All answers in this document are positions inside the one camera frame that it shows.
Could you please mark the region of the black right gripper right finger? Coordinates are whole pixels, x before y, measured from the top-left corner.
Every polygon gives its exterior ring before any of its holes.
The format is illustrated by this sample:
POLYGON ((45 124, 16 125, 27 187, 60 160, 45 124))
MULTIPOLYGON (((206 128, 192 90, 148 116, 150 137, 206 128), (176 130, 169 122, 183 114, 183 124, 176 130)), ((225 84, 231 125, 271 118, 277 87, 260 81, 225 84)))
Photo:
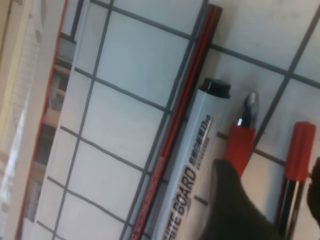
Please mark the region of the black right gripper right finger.
POLYGON ((307 205, 313 218, 320 217, 320 158, 318 157, 311 173, 311 183, 307 191, 307 205))

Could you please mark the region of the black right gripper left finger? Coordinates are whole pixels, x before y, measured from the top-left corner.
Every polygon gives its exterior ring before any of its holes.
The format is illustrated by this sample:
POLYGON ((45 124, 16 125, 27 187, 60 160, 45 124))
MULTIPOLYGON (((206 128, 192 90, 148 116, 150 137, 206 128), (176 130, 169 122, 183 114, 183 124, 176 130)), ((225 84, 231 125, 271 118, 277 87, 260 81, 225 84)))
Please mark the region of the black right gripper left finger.
POLYGON ((208 214, 200 240, 283 239, 252 203, 230 162, 215 159, 211 170, 208 214))

